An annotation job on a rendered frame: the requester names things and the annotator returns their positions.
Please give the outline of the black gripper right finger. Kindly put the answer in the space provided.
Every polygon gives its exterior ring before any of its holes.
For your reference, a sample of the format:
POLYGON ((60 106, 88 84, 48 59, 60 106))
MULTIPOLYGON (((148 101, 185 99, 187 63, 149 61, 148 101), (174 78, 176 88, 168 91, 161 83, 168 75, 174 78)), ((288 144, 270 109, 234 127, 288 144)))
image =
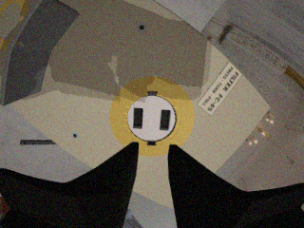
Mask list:
POLYGON ((221 179, 177 144, 168 148, 168 182, 178 228, 243 228, 304 204, 304 183, 244 191, 221 179))

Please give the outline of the beige service panel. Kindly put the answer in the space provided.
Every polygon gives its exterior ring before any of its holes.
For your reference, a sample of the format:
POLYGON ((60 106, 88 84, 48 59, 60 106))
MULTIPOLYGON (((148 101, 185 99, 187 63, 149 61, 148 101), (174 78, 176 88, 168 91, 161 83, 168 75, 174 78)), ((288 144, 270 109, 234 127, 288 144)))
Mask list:
POLYGON ((42 92, 12 102, 69 155, 100 166, 140 144, 133 191, 174 209, 168 148, 216 172, 270 109, 208 38, 155 0, 58 0, 79 12, 50 53, 42 92), (128 114, 156 91, 175 111, 168 136, 136 137, 128 114))

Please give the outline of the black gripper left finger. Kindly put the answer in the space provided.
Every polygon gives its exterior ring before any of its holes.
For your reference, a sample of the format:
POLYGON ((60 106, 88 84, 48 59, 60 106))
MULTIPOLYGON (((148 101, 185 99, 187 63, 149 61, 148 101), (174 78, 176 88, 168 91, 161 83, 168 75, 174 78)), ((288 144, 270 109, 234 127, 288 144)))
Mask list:
POLYGON ((60 228, 122 228, 137 175, 140 144, 132 142, 69 182, 32 178, 0 168, 9 208, 60 228))

